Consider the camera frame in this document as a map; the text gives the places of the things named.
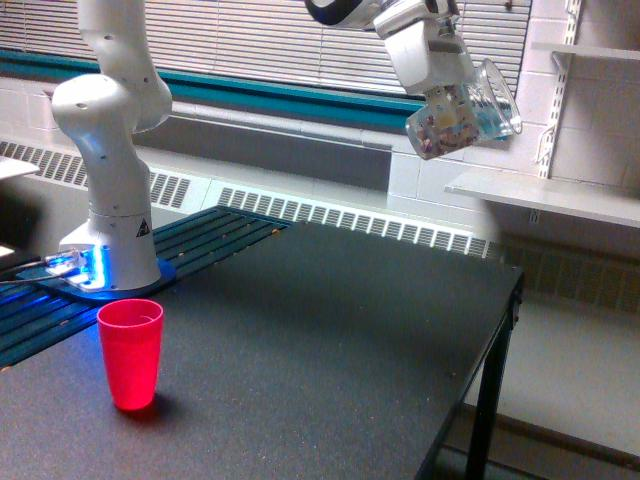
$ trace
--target window blind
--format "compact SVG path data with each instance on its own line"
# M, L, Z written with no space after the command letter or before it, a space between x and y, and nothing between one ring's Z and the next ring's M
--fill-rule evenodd
M459 2L475 63L491 58L515 92L531 0ZM147 0L156 66L378 93L404 93L373 32L316 23L303 0ZM0 2L0 47L94 59L77 31L76 0Z

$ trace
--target clear plastic cup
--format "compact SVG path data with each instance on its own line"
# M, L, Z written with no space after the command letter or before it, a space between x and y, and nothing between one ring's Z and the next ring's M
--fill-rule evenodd
M424 159L522 131L520 111L491 60L476 68L474 83L435 87L425 97L426 105L406 123L411 144Z

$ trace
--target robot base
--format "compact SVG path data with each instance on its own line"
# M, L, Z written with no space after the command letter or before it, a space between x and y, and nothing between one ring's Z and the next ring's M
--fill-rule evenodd
M158 258L158 268L160 269L160 278L151 285L134 290L113 290L108 292L84 292L79 288L70 285L62 279L45 280L37 282L35 285L45 290L53 291L61 296L80 300L88 303L102 305L114 300L122 300L123 298L143 298L164 289L172 284L176 279L176 269L166 260ZM44 268L33 268L21 272L18 277L23 280L37 278L48 275Z

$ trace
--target blue mat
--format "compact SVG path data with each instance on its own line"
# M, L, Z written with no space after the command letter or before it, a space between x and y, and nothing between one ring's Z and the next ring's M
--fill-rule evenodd
M153 231L158 257L177 281L286 228L288 222L214 207ZM0 368L14 365L96 322L99 307L37 286L0 287Z

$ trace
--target wall shelf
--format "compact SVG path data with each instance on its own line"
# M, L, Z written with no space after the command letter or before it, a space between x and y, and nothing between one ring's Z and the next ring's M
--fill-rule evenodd
M639 60L640 51L621 50L617 48L588 47L582 45L565 45L561 43L533 42L535 50L548 50L554 53L564 53L589 58L604 58L610 60Z
M0 180L36 173L38 167L20 160L0 156Z
M445 191L491 202L640 227L640 194L613 187L474 168L446 185Z

